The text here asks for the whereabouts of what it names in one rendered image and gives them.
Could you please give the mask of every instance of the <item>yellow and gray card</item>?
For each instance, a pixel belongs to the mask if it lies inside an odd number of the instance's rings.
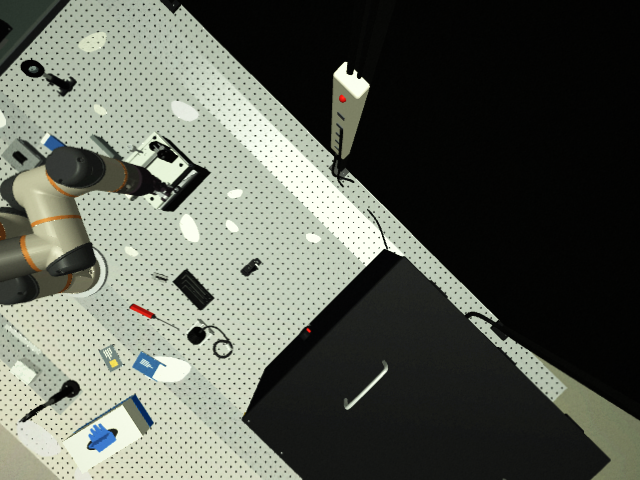
[[[113,345],[109,345],[108,347],[100,349],[100,356],[104,360],[104,363],[107,364],[107,368],[110,372],[117,370],[122,366],[122,362],[120,361],[120,357],[118,356],[118,352]]]

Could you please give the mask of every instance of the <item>screwdriver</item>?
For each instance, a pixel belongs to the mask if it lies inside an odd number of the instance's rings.
[[[160,320],[161,322],[164,322],[164,320],[162,320],[161,318],[156,317],[155,313],[151,313],[149,310],[145,310],[142,307],[139,307],[138,305],[136,305],[135,303],[133,305],[131,305],[129,307],[131,310],[133,310],[134,312],[138,312],[143,314],[145,317],[148,318],[155,318],[156,320]],[[180,330],[178,327],[176,327],[175,325],[171,325],[173,328],[175,328],[176,330]]]

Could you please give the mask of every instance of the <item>black background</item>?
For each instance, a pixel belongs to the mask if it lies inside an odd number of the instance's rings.
[[[203,3],[183,6],[330,150],[352,3]],[[630,13],[517,8],[397,2],[347,167],[505,325],[640,401]]]

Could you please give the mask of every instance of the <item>blue hand logo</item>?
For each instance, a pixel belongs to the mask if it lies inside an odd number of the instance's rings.
[[[104,428],[101,423],[91,427],[91,433],[89,434],[89,448],[102,452],[105,448],[116,441],[116,436]]]

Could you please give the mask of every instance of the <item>black cabinet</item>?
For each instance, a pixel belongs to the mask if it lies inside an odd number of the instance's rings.
[[[609,462],[406,258],[383,251],[310,329],[243,417],[303,480],[587,480]]]

